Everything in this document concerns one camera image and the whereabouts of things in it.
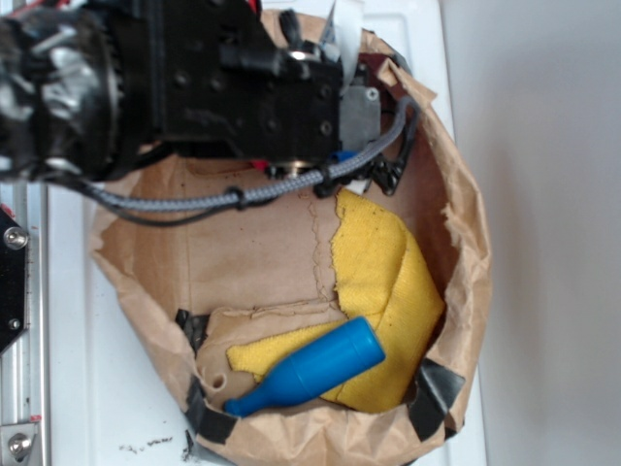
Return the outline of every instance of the yellow towel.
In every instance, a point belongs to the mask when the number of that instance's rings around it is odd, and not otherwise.
[[[337,292],[343,312],[364,316],[386,359],[322,395],[358,411],[380,413],[398,406],[427,348],[444,303],[418,244],[403,222],[348,190],[339,193],[341,226],[332,239]],[[259,382],[290,352],[342,322],[276,335],[227,351],[233,370]]]

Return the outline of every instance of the brown paper bag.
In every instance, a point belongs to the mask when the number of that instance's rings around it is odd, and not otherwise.
[[[300,20],[306,37],[316,41],[323,20]],[[266,12],[263,21],[282,45],[277,16]],[[371,33],[361,51],[394,53]],[[153,365],[198,442],[240,465],[399,465],[464,425],[491,294],[483,202],[430,106],[433,92],[387,57],[379,63],[382,86],[395,98],[409,93],[423,114],[396,195],[385,197],[373,186],[366,197],[404,220],[446,303],[437,336],[398,408],[369,415],[316,400],[245,419],[221,411],[226,399],[254,385],[251,374],[230,370],[230,346],[343,318],[329,243],[339,226],[334,198],[301,191],[260,209],[173,229],[97,213],[92,254]],[[245,163],[171,157],[109,189],[170,198],[265,182]]]

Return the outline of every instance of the screw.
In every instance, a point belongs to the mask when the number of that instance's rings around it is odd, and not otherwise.
[[[324,84],[321,88],[319,88],[319,97],[321,97],[322,100],[328,100],[332,97],[332,87],[328,84]]]
[[[175,73],[175,84],[180,88],[188,87],[190,84],[190,77],[184,71],[177,71]]]
[[[330,121],[323,121],[319,125],[319,132],[324,136],[330,136],[332,134],[332,123]]]
[[[210,81],[210,87],[215,92],[221,92],[222,90],[224,90],[224,82],[220,78],[214,77]]]
[[[379,98],[379,92],[374,87],[370,87],[367,89],[367,100],[371,102],[375,102]]]
[[[28,244],[28,235],[18,226],[12,226],[4,232],[4,244],[10,250],[22,250]]]
[[[268,119],[267,124],[268,124],[268,131],[270,131],[271,133],[274,133],[278,129],[278,122],[273,118]]]
[[[9,440],[9,452],[17,461],[22,460],[32,449],[32,441],[23,434],[15,434]]]

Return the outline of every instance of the gray braided cable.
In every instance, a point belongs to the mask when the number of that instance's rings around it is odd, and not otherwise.
[[[330,165],[328,167],[330,179],[344,177],[345,175],[355,172],[371,162],[379,153],[390,146],[399,137],[406,125],[408,107],[416,108],[415,101],[409,96],[400,99],[397,103],[395,119],[390,129],[377,140],[369,143],[357,155],[336,165]],[[177,213],[235,207],[241,201],[247,202],[248,204],[258,204],[276,199],[292,191],[321,184],[323,181],[323,174],[319,170],[310,170],[297,178],[249,189],[245,191],[244,199],[240,199],[236,192],[189,199],[141,199],[112,194],[91,184],[86,190],[93,198],[121,209],[137,212]]]

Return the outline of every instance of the blue plastic bottle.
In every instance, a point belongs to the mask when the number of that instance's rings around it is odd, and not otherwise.
[[[306,403],[385,357],[371,325],[354,318],[282,359],[248,395],[228,400],[224,411],[246,417],[264,408]]]

